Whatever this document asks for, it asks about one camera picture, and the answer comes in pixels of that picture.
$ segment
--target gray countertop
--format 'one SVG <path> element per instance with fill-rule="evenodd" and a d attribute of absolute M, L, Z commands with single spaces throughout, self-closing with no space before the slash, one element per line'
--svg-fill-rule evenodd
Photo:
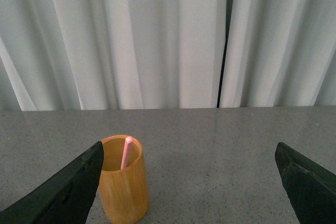
<path fill-rule="evenodd" d="M 0 210 L 96 141 L 142 141 L 139 223 L 299 223 L 274 160 L 285 142 L 336 173 L 336 107 L 0 112 Z M 108 224 L 99 195 L 88 224 Z"/>

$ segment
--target white backdrop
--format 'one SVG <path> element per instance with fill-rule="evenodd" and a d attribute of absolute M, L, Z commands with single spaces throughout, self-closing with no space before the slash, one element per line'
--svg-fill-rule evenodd
<path fill-rule="evenodd" d="M 214 108 L 227 0 L 0 0 L 0 110 Z M 336 104 L 336 2 L 233 0 L 221 107 Z"/>
<path fill-rule="evenodd" d="M 335 49 L 335 0 L 233 0 L 220 106 L 336 105 Z"/>

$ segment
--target yellow cup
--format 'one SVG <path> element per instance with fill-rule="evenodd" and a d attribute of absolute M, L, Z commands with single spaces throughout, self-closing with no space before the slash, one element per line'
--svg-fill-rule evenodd
<path fill-rule="evenodd" d="M 99 181 L 99 195 L 107 218 L 113 224 L 134 224 L 147 212 L 149 193 L 140 141 L 133 137 L 128 166 L 121 170 L 125 138 L 109 136 L 102 140 L 104 162 Z"/>

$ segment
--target pink marker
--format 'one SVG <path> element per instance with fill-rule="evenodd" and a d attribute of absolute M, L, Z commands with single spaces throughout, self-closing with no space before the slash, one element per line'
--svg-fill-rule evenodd
<path fill-rule="evenodd" d="M 126 139 L 125 139 L 125 145 L 124 145 L 124 152 L 122 154 L 122 160 L 121 160 L 121 167 L 120 167 L 120 169 L 126 168 L 127 163 L 128 163 L 128 159 L 131 156 L 132 145 L 133 145 L 133 138 L 131 136 L 126 137 Z"/>

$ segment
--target cup rim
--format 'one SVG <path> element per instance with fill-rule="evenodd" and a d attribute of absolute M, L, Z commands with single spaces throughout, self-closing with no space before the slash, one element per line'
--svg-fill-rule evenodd
<path fill-rule="evenodd" d="M 131 136 L 133 138 L 133 144 L 135 144 L 137 146 L 138 150 L 139 150 L 138 157 L 134 160 L 134 162 L 131 165 L 127 166 L 124 169 L 119 169 L 119 170 L 103 170 L 103 168 L 102 168 L 101 169 L 102 173 L 121 173 L 121 172 L 124 172 L 124 171 L 130 169 L 133 165 L 135 165 L 139 161 L 139 159 L 143 155 L 142 144 L 141 144 L 141 142 L 136 137 L 134 137 L 132 135 L 118 134 L 118 135 L 108 136 L 108 137 L 103 138 L 101 140 L 101 143 L 104 145 L 104 143 L 107 143 L 110 140 L 114 140 L 114 139 L 118 139 L 118 138 L 126 138 L 128 136 Z"/>

